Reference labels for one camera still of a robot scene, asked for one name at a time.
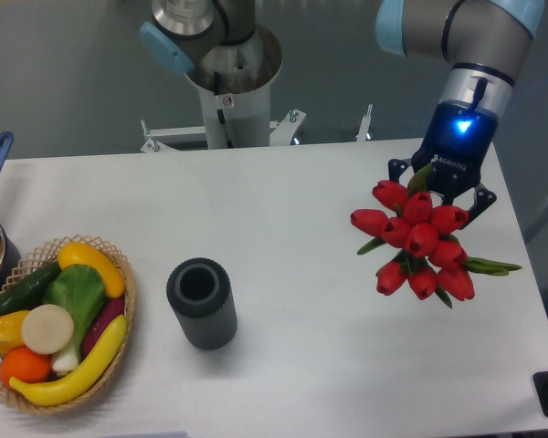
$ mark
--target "label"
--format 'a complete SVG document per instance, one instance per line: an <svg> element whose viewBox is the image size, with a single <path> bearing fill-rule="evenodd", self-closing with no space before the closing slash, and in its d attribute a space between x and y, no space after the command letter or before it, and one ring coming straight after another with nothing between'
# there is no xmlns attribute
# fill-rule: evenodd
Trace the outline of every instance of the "label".
<svg viewBox="0 0 548 438"><path fill-rule="evenodd" d="M206 10L206 0L167 0L166 13L172 18L195 19Z"/></svg>
<svg viewBox="0 0 548 438"><path fill-rule="evenodd" d="M449 158L439 157L438 154L435 153L434 158L431 160L432 162L442 162L443 164L446 164L447 166L456 167L457 169L461 169L462 171L467 170L467 165L463 164L462 162L455 162L453 160L450 160Z"/></svg>

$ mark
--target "red tulip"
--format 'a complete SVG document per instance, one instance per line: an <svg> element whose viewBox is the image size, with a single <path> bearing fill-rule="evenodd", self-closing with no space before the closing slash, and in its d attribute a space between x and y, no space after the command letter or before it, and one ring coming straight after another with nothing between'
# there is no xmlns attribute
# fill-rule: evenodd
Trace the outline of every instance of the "red tulip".
<svg viewBox="0 0 548 438"><path fill-rule="evenodd" d="M440 235L450 235L460 229L469 219L469 213L455 205L439 205L430 216L430 223Z"/></svg>
<svg viewBox="0 0 548 438"><path fill-rule="evenodd" d="M406 239L405 249L414 257L432 253L438 245L438 231L428 223L416 224Z"/></svg>
<svg viewBox="0 0 548 438"><path fill-rule="evenodd" d="M475 297L473 282L465 269L441 269L437 280L443 289L459 301Z"/></svg>
<svg viewBox="0 0 548 438"><path fill-rule="evenodd" d="M438 241L437 248L428 255L428 261L434 266L445 269L458 269L467 260L467 253L457 242Z"/></svg>
<svg viewBox="0 0 548 438"><path fill-rule="evenodd" d="M362 209L351 213L351 223L373 237L382 234L386 222L387 215L381 210Z"/></svg>
<svg viewBox="0 0 548 438"><path fill-rule="evenodd" d="M418 298L426 299L437 290L437 273L430 266L422 266L408 276L408 284Z"/></svg>
<svg viewBox="0 0 548 438"><path fill-rule="evenodd" d="M377 273L377 291L386 296L392 295L406 281L406 274L398 262L389 262Z"/></svg>
<svg viewBox="0 0 548 438"><path fill-rule="evenodd" d="M420 222L428 222L432 214L432 198L428 192L418 192L412 195L404 205L404 218L415 225Z"/></svg>
<svg viewBox="0 0 548 438"><path fill-rule="evenodd" d="M403 248L411 229L412 227L406 219L392 217L385 223L381 236L389 245L395 248Z"/></svg>
<svg viewBox="0 0 548 438"><path fill-rule="evenodd" d="M408 190L397 182L382 180L373 189L372 195L386 208L395 210L394 205L404 207Z"/></svg>

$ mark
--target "metal bracket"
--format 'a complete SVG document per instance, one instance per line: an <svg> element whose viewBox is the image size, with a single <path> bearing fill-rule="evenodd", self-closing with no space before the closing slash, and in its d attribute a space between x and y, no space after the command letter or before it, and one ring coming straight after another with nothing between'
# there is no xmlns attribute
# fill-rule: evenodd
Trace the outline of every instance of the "metal bracket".
<svg viewBox="0 0 548 438"><path fill-rule="evenodd" d="M297 132L307 115L297 109L292 109L283 121L270 133L270 146L288 146L300 144Z"/></svg>
<svg viewBox="0 0 548 438"><path fill-rule="evenodd" d="M288 146L300 144L297 132L300 125L306 120L306 113L293 109L284 120L270 122L270 146ZM145 143L140 148L142 152L179 151L178 145L195 141L206 141L205 126L188 128L172 128L165 130L148 130L146 122L140 120Z"/></svg>
<svg viewBox="0 0 548 438"><path fill-rule="evenodd" d="M397 158L394 158L393 160L387 162L387 171L390 181L393 181L394 183L399 183L400 177L411 165L411 158L408 158L407 160L398 160Z"/></svg>
<svg viewBox="0 0 548 438"><path fill-rule="evenodd" d="M371 141L374 139L374 133L370 130L372 124L372 110L374 109L374 104L370 103L367 106L367 112L362 118L362 122L359 125L359 131L355 137L355 141L358 143L363 143L365 141Z"/></svg>
<svg viewBox="0 0 548 438"><path fill-rule="evenodd" d="M463 225L463 228L465 228L467 225L477 219L477 217L485 210L490 208L493 203L497 201L497 195L491 190L487 190L487 188L482 183L479 183L479 185L475 187L473 200L473 206L468 209L469 219Z"/></svg>

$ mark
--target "gray wall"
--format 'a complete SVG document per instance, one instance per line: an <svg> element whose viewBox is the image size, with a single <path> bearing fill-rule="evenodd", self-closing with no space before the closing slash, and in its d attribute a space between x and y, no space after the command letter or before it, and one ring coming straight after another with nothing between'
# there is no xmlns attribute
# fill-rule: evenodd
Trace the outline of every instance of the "gray wall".
<svg viewBox="0 0 548 438"><path fill-rule="evenodd" d="M272 117L307 112L306 142L351 140L371 102L378 140L424 135L449 67L380 51L380 3L257 1L284 51ZM144 0L0 3L0 131L16 135L12 158L137 152L142 118L151 129L202 124L193 89L140 44L149 16ZM548 0L496 143L525 226L548 193ZM548 227L529 250L548 308Z"/></svg>

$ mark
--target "green leaf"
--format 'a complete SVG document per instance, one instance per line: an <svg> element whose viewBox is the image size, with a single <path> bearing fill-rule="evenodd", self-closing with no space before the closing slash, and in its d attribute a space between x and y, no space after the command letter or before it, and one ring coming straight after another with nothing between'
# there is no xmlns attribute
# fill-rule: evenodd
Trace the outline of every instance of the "green leaf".
<svg viewBox="0 0 548 438"><path fill-rule="evenodd" d="M460 245L460 241L454 235L441 235L440 240L449 240L450 242L455 242L457 245Z"/></svg>
<svg viewBox="0 0 548 438"><path fill-rule="evenodd" d="M504 267L483 265L482 263L474 260L465 262L463 267L469 272L474 272L475 274L486 274L488 276L507 276L510 274L510 271Z"/></svg>
<svg viewBox="0 0 548 438"><path fill-rule="evenodd" d="M397 217L402 217L404 215L404 212L402 210L402 207L400 206L400 204L398 203L395 203L394 204L394 211L395 211L395 215Z"/></svg>
<svg viewBox="0 0 548 438"><path fill-rule="evenodd" d="M408 182L408 198L418 192L427 190L427 179L432 172L432 162L424 166L410 178Z"/></svg>
<svg viewBox="0 0 548 438"><path fill-rule="evenodd" d="M406 254L404 254L406 251L404 251L403 249L401 249L400 251L398 251L398 254L395 255L395 257L392 259L393 262L398 262L398 263L404 263L406 261Z"/></svg>
<svg viewBox="0 0 548 438"><path fill-rule="evenodd" d="M364 254L369 253L370 251L373 251L379 246L382 246L385 244L385 240L380 237L375 237L372 240L370 240L368 243L366 243L364 246L359 248L359 251L357 251L358 256L362 256Z"/></svg>
<svg viewBox="0 0 548 438"><path fill-rule="evenodd" d="M508 271L507 269L504 269L504 270L499 270L497 272L491 272L490 274L488 274L488 276L508 276L510 274L510 271Z"/></svg>
<svg viewBox="0 0 548 438"><path fill-rule="evenodd" d="M440 300L445 303L445 305L448 308L453 308L453 303L450 300L450 297L448 296L448 293L445 289L443 289L440 286L437 286L437 289L435 290L435 294L437 294L437 297L440 298Z"/></svg>
<svg viewBox="0 0 548 438"><path fill-rule="evenodd" d="M487 258L468 257L467 261L468 262L478 262L478 263L481 263L482 265L486 265L486 266L502 267L504 269L507 269L508 271L518 271L518 270L522 269L522 267L520 265L514 265L513 263L498 262L498 261L495 261L495 260L489 260Z"/></svg>

